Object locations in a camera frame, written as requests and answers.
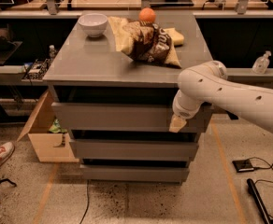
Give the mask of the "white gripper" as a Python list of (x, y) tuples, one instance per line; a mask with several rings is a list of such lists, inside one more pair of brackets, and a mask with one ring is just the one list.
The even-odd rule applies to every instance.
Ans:
[(169, 131), (178, 133), (186, 124), (186, 119), (192, 119), (199, 111), (202, 101), (195, 100), (178, 90), (172, 104), (173, 112)]

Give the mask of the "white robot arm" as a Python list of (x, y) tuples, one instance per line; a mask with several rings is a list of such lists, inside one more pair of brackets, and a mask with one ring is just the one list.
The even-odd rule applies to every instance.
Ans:
[(219, 61), (184, 69), (178, 88), (172, 108), (180, 119), (192, 119), (203, 103), (210, 103), (273, 133), (273, 90), (228, 81)]

